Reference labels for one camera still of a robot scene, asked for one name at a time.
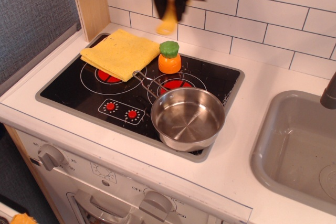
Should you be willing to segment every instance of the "pot handle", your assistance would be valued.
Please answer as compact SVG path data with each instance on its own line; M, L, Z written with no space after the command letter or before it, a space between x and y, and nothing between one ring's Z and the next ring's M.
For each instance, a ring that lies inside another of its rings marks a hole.
M165 88L164 86L162 86L161 84L159 84L157 81L155 81L154 79L152 78L149 78L147 76L145 76L141 71L134 71L133 72L133 76L138 79L140 82L141 82L141 85L143 86L144 89L146 89L152 96L154 96L155 98L158 98L158 96L156 94L154 94L148 87L146 87L146 85L143 83L143 79L141 79L140 77L137 76L137 74L140 74L143 78L151 81L151 82L154 82L156 85L160 86L161 89L164 89L165 91L168 91L167 88Z

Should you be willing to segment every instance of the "gray knob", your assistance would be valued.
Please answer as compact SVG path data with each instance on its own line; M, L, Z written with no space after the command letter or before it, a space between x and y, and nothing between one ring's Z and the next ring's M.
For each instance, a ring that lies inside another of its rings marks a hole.
M52 170L54 167L60 166L64 160L63 154L49 144L43 145L37 153L47 170Z
M142 200L139 208L159 221L164 222L172 210L173 204L162 194L149 191Z

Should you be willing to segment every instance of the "orange carrot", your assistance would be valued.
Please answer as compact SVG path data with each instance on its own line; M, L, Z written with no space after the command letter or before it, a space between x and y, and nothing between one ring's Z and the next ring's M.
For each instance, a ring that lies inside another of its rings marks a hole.
M160 44L159 70L163 73L177 73L181 69L181 56L178 43L166 41Z
M177 73L181 69L181 56L177 54L175 58L166 58L159 55L159 70L163 73Z

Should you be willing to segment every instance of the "red dial symbol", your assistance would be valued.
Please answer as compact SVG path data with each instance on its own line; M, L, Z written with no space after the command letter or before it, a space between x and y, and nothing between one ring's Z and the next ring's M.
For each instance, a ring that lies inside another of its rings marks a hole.
M129 119L134 119L134 118L136 118L136 116L138 116L138 113L134 110L131 110L131 111L128 112L127 116L128 116Z
M108 111L112 111L112 110L114 110L115 107L116 107L116 105L115 105L114 103L112 103L112 102L106 104L106 109L107 109Z

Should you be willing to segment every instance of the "wooden panel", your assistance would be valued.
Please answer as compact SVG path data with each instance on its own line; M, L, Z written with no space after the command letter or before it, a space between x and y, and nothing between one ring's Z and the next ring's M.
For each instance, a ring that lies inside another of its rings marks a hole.
M33 164L31 163L30 159L29 159L29 155L25 149L25 147L23 146L20 137L18 136L18 134L16 133L15 129L5 125L10 137L12 138L14 144L16 145L17 149L19 150L23 160L25 161L26 165L28 166L30 172L32 173L33 177L36 180L36 183L38 184L39 188L41 189L42 193L44 194L44 196L46 197L51 209L53 210L55 216L57 217L58 221L60 222L60 224L65 224L65 222L63 221L60 213L57 210L56 205L54 204L51 196L49 195L45 185L43 184L40 176L38 175L37 171L35 170Z
M76 3L86 41L90 42L110 23L107 0L76 0Z

